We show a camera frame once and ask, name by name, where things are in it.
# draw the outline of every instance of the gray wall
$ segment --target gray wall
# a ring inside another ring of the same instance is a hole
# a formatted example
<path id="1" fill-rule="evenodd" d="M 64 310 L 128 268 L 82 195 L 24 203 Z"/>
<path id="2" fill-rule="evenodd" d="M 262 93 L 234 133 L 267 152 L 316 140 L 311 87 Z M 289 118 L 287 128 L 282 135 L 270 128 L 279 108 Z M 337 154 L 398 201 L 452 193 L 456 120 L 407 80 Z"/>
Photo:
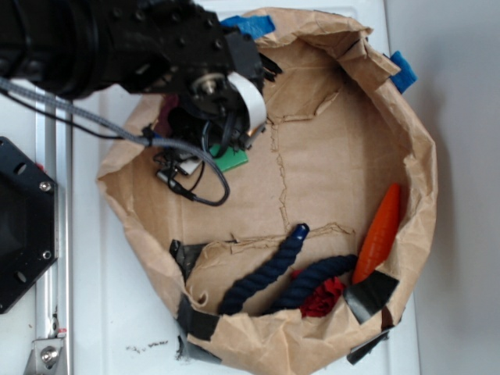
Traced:
<path id="1" fill-rule="evenodd" d="M 500 2 L 386 0 L 405 97 L 437 143 L 432 254 L 416 288 L 423 375 L 500 373 Z"/>

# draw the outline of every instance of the blue tape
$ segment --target blue tape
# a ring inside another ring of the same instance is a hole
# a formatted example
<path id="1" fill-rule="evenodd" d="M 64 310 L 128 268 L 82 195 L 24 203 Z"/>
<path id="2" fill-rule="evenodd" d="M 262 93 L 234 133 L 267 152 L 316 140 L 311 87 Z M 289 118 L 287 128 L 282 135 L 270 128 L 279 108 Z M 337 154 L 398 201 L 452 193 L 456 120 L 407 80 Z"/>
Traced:
<path id="1" fill-rule="evenodd" d="M 234 16 L 225 19 L 221 24 L 227 27 L 238 26 L 243 34 L 250 34 L 253 39 L 258 39 L 276 30 L 270 16 L 251 16 L 249 18 Z"/>
<path id="2" fill-rule="evenodd" d="M 392 76 L 391 79 L 399 92 L 403 93 L 418 80 L 418 77 L 400 51 L 396 51 L 394 55 L 391 56 L 391 61 L 401 68 L 401 72 Z"/>

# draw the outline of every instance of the metal bracket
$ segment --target metal bracket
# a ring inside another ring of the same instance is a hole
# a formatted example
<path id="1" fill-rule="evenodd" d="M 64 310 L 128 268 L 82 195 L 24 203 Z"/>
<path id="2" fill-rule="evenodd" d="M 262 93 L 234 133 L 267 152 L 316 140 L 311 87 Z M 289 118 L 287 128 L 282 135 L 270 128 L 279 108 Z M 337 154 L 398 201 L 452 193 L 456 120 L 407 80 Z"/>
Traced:
<path id="1" fill-rule="evenodd" d="M 64 338 L 33 341 L 24 375 L 63 375 L 67 368 Z"/>

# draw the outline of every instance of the black plate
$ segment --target black plate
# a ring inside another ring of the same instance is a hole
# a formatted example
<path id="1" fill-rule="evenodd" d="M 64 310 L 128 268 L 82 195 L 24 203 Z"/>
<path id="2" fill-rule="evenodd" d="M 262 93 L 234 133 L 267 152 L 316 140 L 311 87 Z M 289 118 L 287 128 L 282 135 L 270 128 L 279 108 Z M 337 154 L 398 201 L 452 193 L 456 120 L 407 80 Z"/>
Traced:
<path id="1" fill-rule="evenodd" d="M 55 182 L 0 137 L 0 314 L 55 261 Z"/>

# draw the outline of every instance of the paper bag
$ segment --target paper bag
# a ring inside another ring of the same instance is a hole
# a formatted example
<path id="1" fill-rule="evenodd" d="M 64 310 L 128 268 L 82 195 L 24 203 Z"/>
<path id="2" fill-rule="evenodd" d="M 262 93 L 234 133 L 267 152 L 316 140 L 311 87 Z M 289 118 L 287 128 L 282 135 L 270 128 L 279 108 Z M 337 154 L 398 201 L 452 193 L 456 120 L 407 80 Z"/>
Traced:
<path id="1" fill-rule="evenodd" d="M 266 82 L 267 132 L 248 152 L 249 163 L 226 173 L 227 203 L 213 208 L 174 195 L 155 177 L 157 150 L 128 142 L 112 147 L 98 185 L 189 343 L 251 373 L 310 374 L 401 319 L 433 237 L 436 153 L 390 80 L 398 67 L 366 40 L 370 28 L 324 12 L 252 14 L 276 24 L 257 42 L 284 73 Z M 164 102 L 145 96 L 125 127 L 138 133 L 154 123 Z M 383 309 L 367 309 L 360 319 L 340 298 L 324 318 L 303 319 L 298 310 L 260 316 L 286 287 L 289 270 L 242 313 L 216 315 L 232 283 L 269 259 L 297 223 L 313 231 L 292 268 L 357 254 L 394 182 L 402 186 L 402 221 L 377 274 L 397 283 Z M 196 193 L 216 198 L 222 189 L 208 174 Z M 187 281 L 170 254 L 172 240 L 209 244 Z"/>

